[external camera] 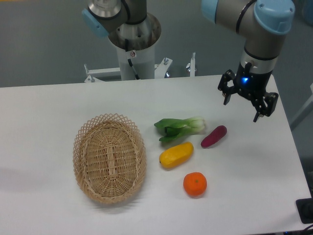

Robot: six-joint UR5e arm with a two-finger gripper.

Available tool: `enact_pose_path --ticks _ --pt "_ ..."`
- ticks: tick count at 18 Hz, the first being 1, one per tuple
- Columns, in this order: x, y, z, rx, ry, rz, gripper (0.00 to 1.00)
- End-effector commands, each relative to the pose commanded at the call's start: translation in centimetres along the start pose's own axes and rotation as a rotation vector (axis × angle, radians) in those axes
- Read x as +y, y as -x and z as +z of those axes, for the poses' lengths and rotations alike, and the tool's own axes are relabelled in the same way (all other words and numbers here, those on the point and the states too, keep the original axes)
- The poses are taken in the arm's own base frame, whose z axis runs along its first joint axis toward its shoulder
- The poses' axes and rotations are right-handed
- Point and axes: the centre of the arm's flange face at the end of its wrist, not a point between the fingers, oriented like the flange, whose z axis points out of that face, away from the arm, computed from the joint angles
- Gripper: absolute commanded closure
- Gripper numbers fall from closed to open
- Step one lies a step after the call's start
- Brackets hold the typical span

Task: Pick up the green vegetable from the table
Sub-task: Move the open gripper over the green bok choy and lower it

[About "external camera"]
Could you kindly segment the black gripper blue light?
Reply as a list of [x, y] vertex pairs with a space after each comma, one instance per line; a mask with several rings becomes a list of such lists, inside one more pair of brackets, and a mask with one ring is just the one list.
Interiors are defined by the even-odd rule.
[[[237, 73], [232, 70], [227, 70], [220, 79], [218, 90], [222, 92], [224, 97], [223, 105], [227, 105], [233, 94], [237, 93], [241, 97], [251, 101], [256, 110], [253, 122], [261, 117], [270, 117], [275, 111], [276, 104], [279, 98], [278, 93], [267, 93], [266, 86], [272, 74], [272, 71], [267, 73], [252, 73], [252, 66], [246, 70], [239, 64]], [[228, 86], [228, 83], [233, 81], [233, 86]]]

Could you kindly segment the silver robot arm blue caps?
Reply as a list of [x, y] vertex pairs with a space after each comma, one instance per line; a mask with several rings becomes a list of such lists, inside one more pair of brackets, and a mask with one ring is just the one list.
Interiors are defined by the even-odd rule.
[[[204, 17], [245, 38], [236, 72], [225, 72], [218, 85], [224, 104], [233, 94], [249, 100], [255, 118], [270, 116], [277, 93], [266, 91], [286, 35], [291, 29], [295, 6], [291, 0], [203, 0]], [[118, 54], [121, 78], [156, 78], [155, 45], [161, 35], [158, 19], [147, 11], [144, 0], [90, 0], [82, 16], [98, 37], [108, 38]]]

